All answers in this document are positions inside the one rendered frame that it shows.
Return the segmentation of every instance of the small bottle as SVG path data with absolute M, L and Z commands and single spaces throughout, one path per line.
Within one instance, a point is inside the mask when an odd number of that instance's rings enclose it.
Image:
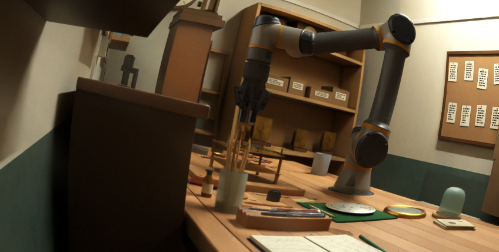
M 201 196 L 211 198 L 211 195 L 213 194 L 213 184 L 215 183 L 213 177 L 211 176 L 211 174 L 213 174 L 213 170 L 206 170 L 206 172 L 207 174 L 203 178 Z

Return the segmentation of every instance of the open notebook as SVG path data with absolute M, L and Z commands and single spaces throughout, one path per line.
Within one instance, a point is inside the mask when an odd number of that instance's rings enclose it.
M 265 252 L 380 252 L 346 234 L 338 236 L 251 236 Z

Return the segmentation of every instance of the white round plate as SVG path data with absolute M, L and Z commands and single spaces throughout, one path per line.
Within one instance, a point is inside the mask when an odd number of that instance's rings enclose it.
M 358 203 L 349 203 L 349 202 L 331 202 L 327 203 L 326 207 L 334 211 L 349 213 L 349 214 L 364 215 L 376 212 L 376 209 L 370 206 Z

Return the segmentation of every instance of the green mat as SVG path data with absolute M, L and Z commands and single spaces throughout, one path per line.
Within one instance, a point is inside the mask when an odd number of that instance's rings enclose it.
M 336 223 L 354 223 L 356 221 L 381 221 L 381 220 L 393 220 L 397 218 L 394 215 L 387 214 L 382 211 L 376 210 L 376 212 L 369 215 L 352 215 L 341 213 L 338 211 L 333 211 L 325 206 L 326 203 L 305 203 L 305 202 L 297 202 L 298 205 L 305 207 L 307 209 L 313 209 L 309 205 L 313 205 L 314 207 L 319 208 L 321 211 L 325 211 L 335 215 L 336 218 L 332 218 Z

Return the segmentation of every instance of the green wall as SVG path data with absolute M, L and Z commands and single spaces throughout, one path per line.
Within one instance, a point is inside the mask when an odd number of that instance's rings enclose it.
M 71 118 L 0 170 L 0 251 L 68 251 Z
M 481 211 L 488 179 L 488 175 L 388 154 L 372 169 L 371 186 L 434 205 L 440 205 L 447 188 L 460 187 L 466 193 L 464 214 L 499 224 L 499 218 Z

